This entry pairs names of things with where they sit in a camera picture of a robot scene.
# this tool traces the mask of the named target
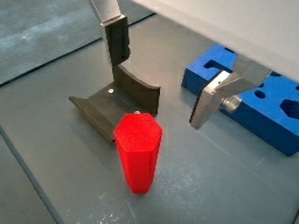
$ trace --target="gray floor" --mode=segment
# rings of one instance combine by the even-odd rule
[[[4,224],[54,224],[1,135],[0,155],[0,222]]]
[[[129,23],[152,12],[118,1]],[[88,0],[0,0],[0,84],[100,38]]]
[[[112,81],[102,42],[0,89],[0,123],[56,219],[65,224],[291,223],[299,154],[285,157],[220,113],[199,131],[188,124],[195,96],[180,86],[183,69],[212,42],[159,16],[134,24],[129,34],[125,67],[161,86],[163,144],[146,195],[128,191],[116,146],[68,101]]]

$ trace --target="blue block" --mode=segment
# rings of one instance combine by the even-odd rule
[[[235,58],[229,49],[215,45],[187,66],[181,86],[197,95],[217,71],[229,71]],[[235,113],[220,111],[292,156],[299,151],[299,84],[272,72],[260,87],[237,96],[243,101]]]

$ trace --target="red block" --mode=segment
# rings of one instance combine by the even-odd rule
[[[153,182],[161,136],[163,129],[146,113],[124,115],[116,126],[116,147],[133,193],[146,193]]]

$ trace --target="metal bracket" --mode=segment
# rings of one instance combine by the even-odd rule
[[[141,82],[121,66],[112,68],[114,81],[88,99],[69,100],[104,137],[114,141],[113,129],[126,113],[157,114],[160,88]]]
[[[257,87],[271,73],[268,68],[241,55],[236,58],[232,71],[220,70],[199,93],[189,120],[196,130],[220,108],[229,113],[236,110],[241,102],[236,95]]]

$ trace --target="black metal stand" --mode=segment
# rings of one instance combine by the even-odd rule
[[[114,141],[113,129],[126,113],[157,114],[160,87],[140,81],[121,66],[112,67],[114,81],[88,99],[69,100],[104,137]]]

